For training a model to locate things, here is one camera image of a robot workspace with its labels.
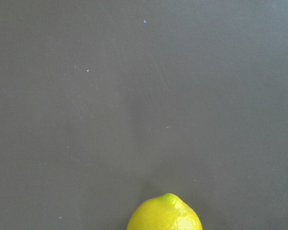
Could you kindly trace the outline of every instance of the citrus fruit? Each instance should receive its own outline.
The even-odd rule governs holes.
[[[127,230],[203,230],[196,213],[178,196],[146,200],[131,216]]]

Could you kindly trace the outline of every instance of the gray background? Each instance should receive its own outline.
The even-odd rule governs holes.
[[[166,192],[288,230],[288,0],[0,0],[0,230],[125,230]]]

